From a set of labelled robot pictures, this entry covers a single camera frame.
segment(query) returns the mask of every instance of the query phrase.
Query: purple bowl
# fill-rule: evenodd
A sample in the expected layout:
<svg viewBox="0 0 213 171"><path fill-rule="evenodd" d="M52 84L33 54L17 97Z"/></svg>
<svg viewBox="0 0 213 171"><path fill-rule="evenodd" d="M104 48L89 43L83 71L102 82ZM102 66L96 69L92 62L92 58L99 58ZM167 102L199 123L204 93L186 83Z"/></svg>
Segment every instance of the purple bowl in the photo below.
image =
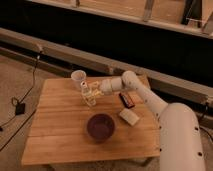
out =
<svg viewBox="0 0 213 171"><path fill-rule="evenodd" d="M113 119L107 114L96 114L87 123L89 135L97 142L103 142L112 136L115 130Z"/></svg>

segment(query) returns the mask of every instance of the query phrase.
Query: paper cup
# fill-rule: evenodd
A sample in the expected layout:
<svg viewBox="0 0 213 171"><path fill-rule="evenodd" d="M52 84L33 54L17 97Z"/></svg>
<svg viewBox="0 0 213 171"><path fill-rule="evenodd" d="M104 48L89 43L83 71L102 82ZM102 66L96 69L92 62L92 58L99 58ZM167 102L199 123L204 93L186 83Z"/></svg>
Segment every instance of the paper cup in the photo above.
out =
<svg viewBox="0 0 213 171"><path fill-rule="evenodd" d="M86 80L86 77L86 72L83 70L76 70L72 72L71 79L73 80L73 83L78 91L81 90L81 83Z"/></svg>

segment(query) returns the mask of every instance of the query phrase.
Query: wire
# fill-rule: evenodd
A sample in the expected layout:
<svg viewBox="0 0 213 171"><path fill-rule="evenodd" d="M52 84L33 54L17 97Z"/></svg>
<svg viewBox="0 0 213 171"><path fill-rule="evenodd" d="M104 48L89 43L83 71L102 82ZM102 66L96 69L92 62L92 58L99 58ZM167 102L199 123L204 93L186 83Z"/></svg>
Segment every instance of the wire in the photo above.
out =
<svg viewBox="0 0 213 171"><path fill-rule="evenodd" d="M37 66L38 66L38 61L39 61L39 58L40 58L40 54L37 56L36 58L36 63L35 63L35 66L34 66L34 69L33 69L33 83L32 83L32 86L30 87L30 89L25 93L25 95L21 98L21 100L18 100L16 97L12 97L11 99L11 103L13 106L17 106L17 104L20 104L24 101L24 99L28 96L28 94L31 92L31 90L34 88L35 86L35 71L37 69Z"/></svg>
<svg viewBox="0 0 213 171"><path fill-rule="evenodd" d="M15 117L16 117L16 115L14 115L12 118L10 118L7 122L3 123L0 127L3 127L3 126L5 126L5 125L7 125L7 124L10 123Z"/></svg>
<svg viewBox="0 0 213 171"><path fill-rule="evenodd" d="M14 107L16 107L18 104L22 103L24 101L24 99L28 96L28 94L31 92L31 90L34 88L35 86L35 71L37 69L38 66L38 61L40 59L40 54L42 53L42 51L38 54L37 58L36 58L36 62L35 62L35 66L33 69L33 83L32 86L30 87L30 89L25 93L25 95L21 98L21 100L17 99L16 97L12 97L11 98L11 103ZM12 118L10 118L7 122L3 123L0 126L0 131L3 131L3 127L7 124L9 124L14 118L16 117L16 115L14 115Z"/></svg>
<svg viewBox="0 0 213 171"><path fill-rule="evenodd" d="M7 140L7 142L0 148L0 152L9 144L9 142L16 136L16 134L21 130L21 128L27 123L27 121L35 114L34 110L30 116L24 121L24 123L16 130L16 132Z"/></svg>
<svg viewBox="0 0 213 171"><path fill-rule="evenodd" d="M203 112L203 114L201 115L201 117L198 118L198 123L199 124L203 121L203 119L206 116L208 110L209 110L209 103L206 102L206 104L205 104L205 111ZM201 126L200 126L200 130L204 131L209 136L211 142L213 143L213 137L212 137L212 135L205 128L203 128Z"/></svg>
<svg viewBox="0 0 213 171"><path fill-rule="evenodd" d="M212 135L205 128L203 128L203 127L200 127L200 130L204 131L209 136L211 142L213 143L213 137L212 137Z"/></svg>

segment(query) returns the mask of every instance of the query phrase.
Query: gray floor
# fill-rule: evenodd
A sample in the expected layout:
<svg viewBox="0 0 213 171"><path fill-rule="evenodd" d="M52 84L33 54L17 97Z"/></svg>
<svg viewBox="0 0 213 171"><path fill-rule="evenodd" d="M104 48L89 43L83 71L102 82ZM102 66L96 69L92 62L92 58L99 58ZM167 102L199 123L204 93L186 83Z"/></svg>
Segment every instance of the gray floor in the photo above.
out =
<svg viewBox="0 0 213 171"><path fill-rule="evenodd" d="M42 85L47 78L59 77L52 73L38 69L36 71L36 86L26 98L26 114L17 116L4 131L0 132L0 148L10 138L10 136L19 128L24 120L36 108ZM11 105L11 97L21 98L28 90L32 82L32 67L18 61L0 56L0 124L7 121L14 114L14 107ZM21 166L21 157L24 150L27 134L31 125L31 120L18 132L12 141L0 152L0 170L1 171L44 171L43 166ZM210 143L206 134L202 133L202 142L206 159L207 171L213 170L213 145ZM91 163L74 164L54 164L57 171L65 170L113 170L113 171L157 171L159 170L159 160L155 158L147 167L141 167L129 161L103 161Z"/></svg>

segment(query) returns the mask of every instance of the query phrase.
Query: table top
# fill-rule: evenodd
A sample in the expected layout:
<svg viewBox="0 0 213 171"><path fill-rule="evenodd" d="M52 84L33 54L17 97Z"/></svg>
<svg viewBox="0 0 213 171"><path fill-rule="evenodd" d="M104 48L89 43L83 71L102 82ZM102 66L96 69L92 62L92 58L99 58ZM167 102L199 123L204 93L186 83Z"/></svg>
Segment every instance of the table top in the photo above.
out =
<svg viewBox="0 0 213 171"><path fill-rule="evenodd" d="M90 77L87 82L108 77ZM141 81L149 86L145 76ZM130 92L140 120L133 127L118 113L124 108L118 94L102 96L88 107L71 79L47 79L27 138L23 165L115 160L159 156L159 126L135 92ZM94 114L107 113L115 132L104 143L96 143L86 125Z"/></svg>

